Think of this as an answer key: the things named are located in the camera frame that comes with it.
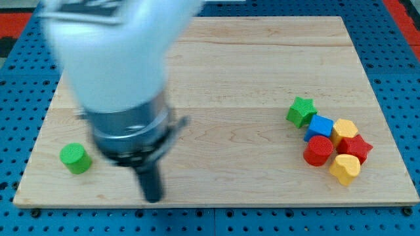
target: yellow hexagon block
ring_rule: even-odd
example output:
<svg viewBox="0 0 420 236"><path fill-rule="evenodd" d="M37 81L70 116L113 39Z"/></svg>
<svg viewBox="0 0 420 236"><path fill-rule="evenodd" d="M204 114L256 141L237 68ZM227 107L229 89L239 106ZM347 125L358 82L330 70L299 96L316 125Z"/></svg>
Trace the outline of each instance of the yellow hexagon block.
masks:
<svg viewBox="0 0 420 236"><path fill-rule="evenodd" d="M333 125L331 136L334 147L337 147L341 140L345 138L354 138L358 133L358 129L353 121L346 119L338 119Z"/></svg>
<svg viewBox="0 0 420 236"><path fill-rule="evenodd" d="M353 155L340 154L335 157L329 172L337 177L340 184L349 186L360 173L359 159Z"/></svg>

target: wood grain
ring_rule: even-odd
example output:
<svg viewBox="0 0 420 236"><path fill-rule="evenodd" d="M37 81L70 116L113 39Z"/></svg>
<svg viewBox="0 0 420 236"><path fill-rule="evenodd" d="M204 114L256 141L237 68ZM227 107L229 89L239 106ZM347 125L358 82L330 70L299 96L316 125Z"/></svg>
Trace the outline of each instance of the wood grain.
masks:
<svg viewBox="0 0 420 236"><path fill-rule="evenodd" d="M168 100L190 115L160 162L165 198L147 203L128 168L112 166L58 85L14 203L22 208L350 207L419 197L338 17L197 18L168 54ZM285 120L295 96L320 115L353 120L374 148L350 187L305 162L305 128ZM70 174L61 148L93 158Z"/></svg>

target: blue cube block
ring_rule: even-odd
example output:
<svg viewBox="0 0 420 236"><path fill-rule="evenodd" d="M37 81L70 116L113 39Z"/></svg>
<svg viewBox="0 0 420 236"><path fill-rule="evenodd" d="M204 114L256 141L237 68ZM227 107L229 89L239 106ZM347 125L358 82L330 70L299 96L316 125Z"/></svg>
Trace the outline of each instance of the blue cube block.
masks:
<svg viewBox="0 0 420 236"><path fill-rule="evenodd" d="M308 142L311 137L316 135L322 135L327 138L331 136L331 131L333 130L334 121L331 119L322 117L320 115L312 116L310 121L308 131L306 132L303 140Z"/></svg>

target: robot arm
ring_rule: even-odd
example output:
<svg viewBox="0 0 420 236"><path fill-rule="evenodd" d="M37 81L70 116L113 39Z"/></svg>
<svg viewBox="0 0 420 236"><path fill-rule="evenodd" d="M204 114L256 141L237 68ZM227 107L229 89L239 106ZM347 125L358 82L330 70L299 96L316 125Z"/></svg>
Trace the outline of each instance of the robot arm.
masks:
<svg viewBox="0 0 420 236"><path fill-rule="evenodd" d="M172 125L165 53L201 0L45 1L44 28L105 156L133 167L147 200L161 198L156 161L186 124Z"/></svg>

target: toy block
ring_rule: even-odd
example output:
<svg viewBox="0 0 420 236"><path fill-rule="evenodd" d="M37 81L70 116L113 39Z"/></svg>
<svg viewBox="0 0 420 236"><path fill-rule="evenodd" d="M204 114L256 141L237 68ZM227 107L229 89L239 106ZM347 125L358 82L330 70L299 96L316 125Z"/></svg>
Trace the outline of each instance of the toy block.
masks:
<svg viewBox="0 0 420 236"><path fill-rule="evenodd" d="M303 152L305 161L315 167L320 167L328 160L333 153L334 147L331 140L322 135L313 136Z"/></svg>
<svg viewBox="0 0 420 236"><path fill-rule="evenodd" d="M72 174L81 174L88 170L92 164L85 148L78 143L63 147L60 152L60 160Z"/></svg>
<svg viewBox="0 0 420 236"><path fill-rule="evenodd" d="M331 136L333 125L334 121L331 119L320 115L313 115L303 140L307 142L315 135L322 135L329 138Z"/></svg>
<svg viewBox="0 0 420 236"><path fill-rule="evenodd" d="M286 119L293 122L297 128L309 125L312 116L318 112L313 102L313 99L304 99L297 96L287 113Z"/></svg>
<svg viewBox="0 0 420 236"><path fill-rule="evenodd" d="M335 157L329 172L337 177L340 184L349 186L360 173L359 159L353 155L340 154Z"/></svg>
<svg viewBox="0 0 420 236"><path fill-rule="evenodd" d="M331 131L331 136L329 138L333 142L334 147L337 147L344 137L353 138L357 133L358 129L353 121L338 119L333 125L333 130Z"/></svg>
<svg viewBox="0 0 420 236"><path fill-rule="evenodd" d="M360 134L354 138L343 138L337 146L338 154L349 154L359 158L362 165L368 158L368 153L372 150L373 146L365 142Z"/></svg>

